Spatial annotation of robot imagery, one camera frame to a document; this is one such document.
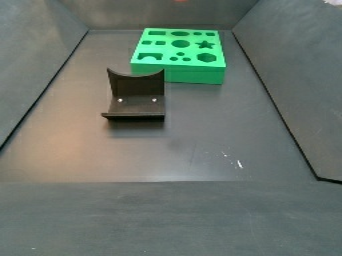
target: hole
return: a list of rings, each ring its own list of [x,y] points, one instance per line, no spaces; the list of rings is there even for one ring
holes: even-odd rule
[[[149,35],[150,36],[165,36],[166,35],[166,31],[150,31]]]
[[[162,60],[163,54],[162,53],[139,53],[138,60],[142,60],[147,57],[153,57],[157,60]]]
[[[217,60],[217,56],[210,53],[201,53],[198,54],[198,60],[209,63]]]
[[[173,45],[178,48],[186,48],[190,46],[190,42],[186,40],[177,40],[173,42]]]
[[[171,33],[174,36],[189,36],[189,32],[185,31],[175,31]]]
[[[209,48],[213,49],[213,45],[215,45],[214,43],[210,43],[209,41],[203,41],[201,43],[197,43],[199,45],[199,49],[202,48]]]

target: green foam block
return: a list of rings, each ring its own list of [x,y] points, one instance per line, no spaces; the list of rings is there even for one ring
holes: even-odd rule
[[[222,84],[226,61],[218,31],[146,28],[131,68],[135,75],[165,69],[167,82]]]

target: white scratch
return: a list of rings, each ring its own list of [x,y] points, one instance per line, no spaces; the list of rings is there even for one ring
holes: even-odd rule
[[[238,160],[238,165],[239,165],[241,169],[243,169],[243,166],[242,166],[242,164],[241,164],[241,161],[239,161],[239,160]]]

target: black stand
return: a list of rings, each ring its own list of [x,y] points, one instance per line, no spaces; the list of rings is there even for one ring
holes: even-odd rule
[[[165,70],[146,76],[127,76],[107,69],[112,102],[107,119],[165,119]]]

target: star-shaped hole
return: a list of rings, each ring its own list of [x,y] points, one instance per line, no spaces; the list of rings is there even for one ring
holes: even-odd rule
[[[199,45],[199,48],[209,48],[213,49],[214,43],[210,43],[209,41],[203,41],[202,43],[197,43]]]

